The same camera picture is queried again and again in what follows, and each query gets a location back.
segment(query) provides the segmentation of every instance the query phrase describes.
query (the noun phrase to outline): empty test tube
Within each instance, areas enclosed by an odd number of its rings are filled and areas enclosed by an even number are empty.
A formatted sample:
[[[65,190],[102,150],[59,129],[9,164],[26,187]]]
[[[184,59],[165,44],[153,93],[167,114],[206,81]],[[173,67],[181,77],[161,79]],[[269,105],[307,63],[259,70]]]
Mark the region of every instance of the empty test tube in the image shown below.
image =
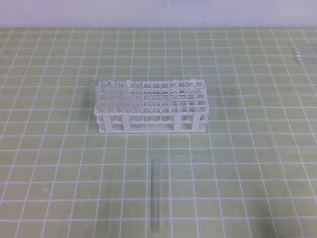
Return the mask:
[[[160,229],[159,220],[159,163],[151,162],[151,220],[150,229],[157,233]]]
[[[115,101],[117,94],[117,81],[109,80],[108,96],[107,96],[107,112],[113,113],[116,111]]]
[[[142,112],[142,82],[134,81],[134,113]],[[142,120],[142,116],[137,116],[136,120]]]

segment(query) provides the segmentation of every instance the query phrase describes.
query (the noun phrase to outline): grid square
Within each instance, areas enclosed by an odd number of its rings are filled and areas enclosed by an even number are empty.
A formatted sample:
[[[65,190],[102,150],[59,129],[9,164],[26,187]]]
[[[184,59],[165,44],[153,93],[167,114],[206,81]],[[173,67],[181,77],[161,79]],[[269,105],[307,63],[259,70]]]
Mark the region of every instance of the grid square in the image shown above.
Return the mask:
[[[122,221],[122,238],[142,237],[145,234],[144,221]]]
[[[173,221],[174,238],[193,238],[197,236],[197,226],[195,220],[175,220]]]
[[[201,152],[201,154],[204,155],[204,153],[200,150],[192,150],[193,160],[195,159],[195,156],[199,152]],[[171,163],[188,163],[191,160],[190,150],[188,149],[181,149],[181,150],[170,149],[169,155],[170,155]]]
[[[194,190],[191,182],[172,181],[172,197],[193,197]]]
[[[266,200],[245,200],[248,217],[271,217]]]
[[[43,237],[67,236],[68,222],[46,222]]]
[[[75,201],[72,219],[94,219],[96,217],[97,202]]]
[[[190,165],[171,165],[171,179],[192,179],[192,169]]]
[[[225,220],[224,227],[227,238],[250,237],[248,232],[248,224],[245,220]]]
[[[240,179],[261,179],[259,166],[255,165],[238,165]]]
[[[194,200],[172,200],[173,217],[191,218],[195,217]]]
[[[242,181],[241,186],[245,198],[266,197],[263,182],[261,181]]]
[[[277,219],[275,220],[275,226],[278,237],[301,237],[296,218]]]
[[[223,229],[221,220],[199,220],[199,235],[201,238],[209,238],[210,234],[214,238],[223,237]]]
[[[149,135],[150,148],[167,148],[167,135]]]
[[[213,165],[193,165],[194,179],[214,179]]]
[[[196,200],[198,217],[219,217],[220,208],[217,200],[199,199]]]
[[[242,200],[222,200],[221,201],[222,215],[224,217],[245,217],[244,204]]]
[[[217,179],[238,179],[237,168],[235,165],[215,165]]]
[[[118,203],[116,213],[113,216],[120,217],[121,204]],[[146,203],[144,200],[126,200],[123,202],[123,218],[144,218],[146,213]]]
[[[75,183],[56,183],[52,188],[52,199],[73,199]]]
[[[265,238],[275,236],[274,225],[271,220],[250,220],[249,224],[252,237]]]
[[[283,168],[280,164],[261,164],[263,179],[283,179]]]
[[[1,220],[15,220],[20,218],[23,202],[3,202],[0,207]]]
[[[43,222],[21,222],[18,238],[23,237],[40,237],[42,232]]]
[[[52,201],[48,211],[48,219],[70,219],[72,202]]]
[[[293,197],[310,197],[313,196],[312,189],[308,181],[291,180],[288,181],[288,186]]]
[[[95,222],[92,221],[72,221],[70,224],[69,237],[76,238],[81,234],[92,237]]]
[[[218,189],[220,197],[241,197],[241,189],[239,182],[219,181]]]
[[[230,149],[213,149],[213,160],[215,163],[234,163],[235,156]]]
[[[316,226],[314,224],[316,224],[316,218],[305,218],[305,219],[301,219],[300,220],[301,226],[302,226],[302,230],[303,230],[303,234],[306,237],[314,237],[317,230],[316,230]]]

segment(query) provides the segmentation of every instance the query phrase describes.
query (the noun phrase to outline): glass tube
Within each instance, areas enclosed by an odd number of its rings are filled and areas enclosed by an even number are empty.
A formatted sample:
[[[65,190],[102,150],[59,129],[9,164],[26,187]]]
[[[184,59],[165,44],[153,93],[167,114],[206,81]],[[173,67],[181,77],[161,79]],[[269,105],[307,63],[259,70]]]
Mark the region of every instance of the glass tube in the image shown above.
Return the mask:
[[[101,92],[102,92],[102,111],[108,112],[107,104],[108,104],[108,94],[109,94],[109,84],[108,81],[101,81]]]
[[[134,81],[134,113],[142,112],[142,82]],[[136,120],[142,120],[142,116],[137,116]]]
[[[159,203],[159,163],[151,162],[151,219],[150,229],[153,233],[160,229]]]
[[[110,80],[108,82],[108,94],[106,108],[108,113],[113,113],[116,111],[116,94],[117,94],[117,82],[115,80]]]

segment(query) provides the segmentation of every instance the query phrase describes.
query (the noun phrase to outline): green grid mat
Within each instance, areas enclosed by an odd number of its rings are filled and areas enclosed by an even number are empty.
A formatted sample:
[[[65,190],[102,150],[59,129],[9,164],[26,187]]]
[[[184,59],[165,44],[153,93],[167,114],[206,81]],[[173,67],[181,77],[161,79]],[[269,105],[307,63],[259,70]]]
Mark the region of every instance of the green grid mat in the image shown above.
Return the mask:
[[[316,28],[0,29],[0,231],[317,236]],[[98,134],[89,80],[204,79],[207,133]],[[150,231],[150,161],[161,230]]]

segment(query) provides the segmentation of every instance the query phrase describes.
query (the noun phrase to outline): clear glass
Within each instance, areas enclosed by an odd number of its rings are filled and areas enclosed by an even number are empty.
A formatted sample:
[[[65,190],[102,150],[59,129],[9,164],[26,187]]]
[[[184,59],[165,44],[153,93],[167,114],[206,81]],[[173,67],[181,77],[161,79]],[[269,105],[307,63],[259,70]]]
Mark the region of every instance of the clear glass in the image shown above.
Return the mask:
[[[113,113],[116,111],[116,95],[118,92],[117,82],[115,80],[110,80],[108,82],[108,92],[107,92],[107,101],[106,109],[108,113]]]
[[[142,112],[142,82],[141,81],[134,81],[133,84],[133,92],[134,92],[134,113],[141,113]],[[135,120],[141,121],[142,116],[136,116]]]

